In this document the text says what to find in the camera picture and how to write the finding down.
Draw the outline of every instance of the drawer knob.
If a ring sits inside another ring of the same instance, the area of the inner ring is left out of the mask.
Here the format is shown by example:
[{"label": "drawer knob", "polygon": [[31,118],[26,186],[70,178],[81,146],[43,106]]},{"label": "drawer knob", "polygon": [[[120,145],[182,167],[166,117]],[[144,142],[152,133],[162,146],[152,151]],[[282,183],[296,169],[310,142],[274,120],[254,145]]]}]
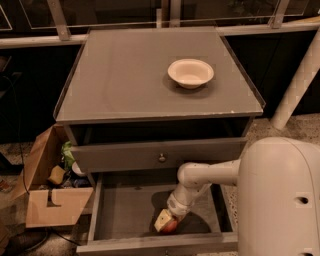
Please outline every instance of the drawer knob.
[{"label": "drawer knob", "polygon": [[160,153],[159,155],[159,162],[160,163],[164,163],[165,161],[167,161],[167,156],[164,153]]}]

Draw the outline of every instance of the open drawer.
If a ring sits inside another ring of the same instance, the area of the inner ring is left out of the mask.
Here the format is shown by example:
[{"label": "open drawer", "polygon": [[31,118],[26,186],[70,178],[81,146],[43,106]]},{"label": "open drawer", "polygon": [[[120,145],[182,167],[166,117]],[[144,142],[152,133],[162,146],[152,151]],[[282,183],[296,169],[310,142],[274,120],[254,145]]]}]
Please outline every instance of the open drawer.
[{"label": "open drawer", "polygon": [[154,222],[176,186],[176,170],[101,173],[86,246],[81,255],[188,255],[234,251],[237,235],[221,232],[211,190],[198,199],[172,235]]}]

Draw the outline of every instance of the white bowl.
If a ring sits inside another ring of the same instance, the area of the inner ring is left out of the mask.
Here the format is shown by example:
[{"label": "white bowl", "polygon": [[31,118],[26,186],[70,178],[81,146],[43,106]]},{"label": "white bowl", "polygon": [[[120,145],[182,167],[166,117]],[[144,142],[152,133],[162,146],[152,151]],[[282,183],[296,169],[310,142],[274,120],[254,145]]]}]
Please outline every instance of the white bowl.
[{"label": "white bowl", "polygon": [[169,66],[168,74],[182,87],[195,89],[209,82],[214,72],[209,64],[201,60],[182,59]]}]

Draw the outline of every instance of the box flap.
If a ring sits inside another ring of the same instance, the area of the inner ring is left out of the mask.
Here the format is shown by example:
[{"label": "box flap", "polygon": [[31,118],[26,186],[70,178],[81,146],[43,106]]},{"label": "box flap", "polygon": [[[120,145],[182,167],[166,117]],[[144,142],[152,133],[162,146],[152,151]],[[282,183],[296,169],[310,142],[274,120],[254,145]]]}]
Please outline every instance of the box flap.
[{"label": "box flap", "polygon": [[31,191],[26,227],[74,225],[85,208],[93,188],[54,189],[48,206],[48,190]]},{"label": "box flap", "polygon": [[11,200],[18,198],[30,190],[31,185],[47,184],[51,170],[61,159],[61,146],[67,140],[62,126],[52,126],[39,136],[25,161],[17,184],[11,193]]}]

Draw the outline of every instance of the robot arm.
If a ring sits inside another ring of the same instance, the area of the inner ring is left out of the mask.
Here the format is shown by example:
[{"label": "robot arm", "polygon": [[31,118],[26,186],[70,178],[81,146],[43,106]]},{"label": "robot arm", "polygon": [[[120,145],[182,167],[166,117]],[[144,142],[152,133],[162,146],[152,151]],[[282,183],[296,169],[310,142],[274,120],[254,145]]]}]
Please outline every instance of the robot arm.
[{"label": "robot arm", "polygon": [[320,255],[319,146],[266,138],[241,161],[184,164],[178,179],[158,231],[183,219],[211,183],[237,184],[239,256]]},{"label": "robot arm", "polygon": [[162,231],[174,220],[180,222],[212,183],[236,185],[239,166],[240,160],[213,165],[202,163],[181,165],[177,174],[179,184],[167,200],[168,210],[163,210],[155,223],[157,231]]}]

